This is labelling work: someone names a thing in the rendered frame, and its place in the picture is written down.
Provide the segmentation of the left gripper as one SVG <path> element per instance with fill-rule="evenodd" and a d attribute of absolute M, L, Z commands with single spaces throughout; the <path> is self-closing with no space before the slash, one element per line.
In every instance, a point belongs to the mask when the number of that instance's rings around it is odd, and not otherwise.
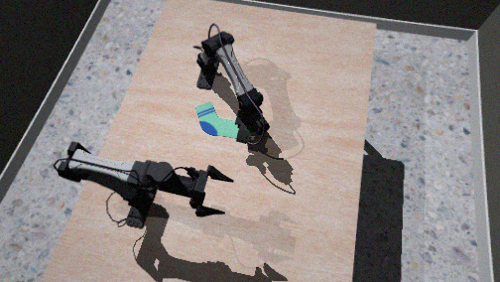
<path fill-rule="evenodd" d="M 253 129 L 249 121 L 250 120 L 244 118 L 242 111 L 238 110 L 235 125 L 238 125 L 237 127 L 239 128 L 239 130 L 236 139 L 246 142 L 249 141 L 248 139 L 250 139 L 249 142 L 251 142 L 251 132 L 255 132 L 255 130 Z"/>

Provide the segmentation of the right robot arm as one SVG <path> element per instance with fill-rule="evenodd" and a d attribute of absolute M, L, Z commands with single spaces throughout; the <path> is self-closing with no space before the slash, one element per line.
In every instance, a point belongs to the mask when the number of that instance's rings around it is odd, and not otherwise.
<path fill-rule="evenodd" d="M 61 161 L 58 167 L 59 176 L 78 183 L 81 180 L 94 182 L 114 191 L 120 195 L 124 201 L 129 202 L 128 205 L 131 206 L 125 221 L 126 224 L 138 227 L 144 225 L 157 189 L 155 187 L 173 170 L 173 167 L 168 162 L 157 163 L 150 160 L 146 160 L 145 163 L 140 161 L 124 162 L 98 157 L 89 153 L 78 142 L 73 141 L 67 149 L 67 154 L 68 158 L 71 159 Z M 155 189 L 143 197 L 137 197 L 138 179 L 136 173 L 124 172 L 122 170 L 135 170 L 138 173 L 139 196 L 146 194 L 151 189 Z M 195 171 L 199 172 L 199 176 L 194 192 L 191 193 L 199 196 L 203 194 L 208 178 L 203 177 L 203 171 Z M 173 171 L 158 186 L 158 190 L 174 194 L 175 185 L 180 183 L 178 181 L 179 176 L 180 175 L 177 175 L 176 172 Z"/>

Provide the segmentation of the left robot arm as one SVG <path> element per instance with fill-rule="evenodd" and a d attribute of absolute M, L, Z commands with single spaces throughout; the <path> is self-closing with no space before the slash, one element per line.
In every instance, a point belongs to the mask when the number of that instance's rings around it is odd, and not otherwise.
<path fill-rule="evenodd" d="M 232 47 L 232 44 L 235 41 L 233 36 L 223 31 L 220 32 L 220 34 L 223 47 L 221 47 L 220 44 L 219 34 L 214 35 L 201 42 L 203 52 L 197 55 L 196 60 L 201 71 L 196 86 L 200 88 L 211 89 L 218 62 L 221 62 L 233 84 L 235 94 L 239 101 L 239 108 L 242 111 L 244 118 L 250 120 L 249 123 L 251 124 L 257 135 L 261 135 L 263 134 L 262 117 L 256 107 L 248 98 L 246 91 L 253 102 L 257 105 L 261 113 L 263 113 L 263 111 L 259 106 L 262 105 L 264 97 L 260 91 L 257 91 L 256 87 L 253 87 L 252 83 L 247 79 L 242 68 L 237 62 Z M 214 59 L 214 57 L 212 59 L 212 56 L 214 55 L 218 59 L 218 62 L 215 61 L 217 63 L 213 62 L 215 64 L 211 63 Z"/>

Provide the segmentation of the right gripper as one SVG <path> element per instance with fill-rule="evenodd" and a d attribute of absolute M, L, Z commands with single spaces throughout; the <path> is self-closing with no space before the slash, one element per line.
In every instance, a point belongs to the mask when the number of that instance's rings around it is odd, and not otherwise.
<path fill-rule="evenodd" d="M 189 177 L 179 176 L 178 181 L 180 183 L 178 185 L 175 185 L 175 190 L 174 190 L 175 195 L 190 198 L 189 204 L 192 209 L 196 209 L 195 211 L 196 216 L 204 217 L 213 214 L 225 214 L 225 211 L 219 211 L 216 209 L 204 207 L 202 205 L 205 197 L 205 192 L 203 192 L 203 194 L 199 196 L 191 193 L 194 192 L 199 172 L 196 172 L 195 168 L 189 167 L 189 171 L 187 172 L 187 174 L 189 175 Z M 231 182 L 231 183 L 234 182 L 232 179 L 226 177 L 216 168 L 210 165 L 208 165 L 207 170 L 204 171 L 203 176 L 206 178 L 210 176 L 212 180 Z"/>

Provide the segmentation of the mint green sock with blue toe and heel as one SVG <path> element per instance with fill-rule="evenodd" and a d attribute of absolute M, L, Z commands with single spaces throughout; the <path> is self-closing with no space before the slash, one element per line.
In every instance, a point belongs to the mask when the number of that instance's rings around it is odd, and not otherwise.
<path fill-rule="evenodd" d="M 211 102 L 197 106 L 196 113 L 204 132 L 213 136 L 236 138 L 239 128 L 235 121 L 219 118 Z"/>

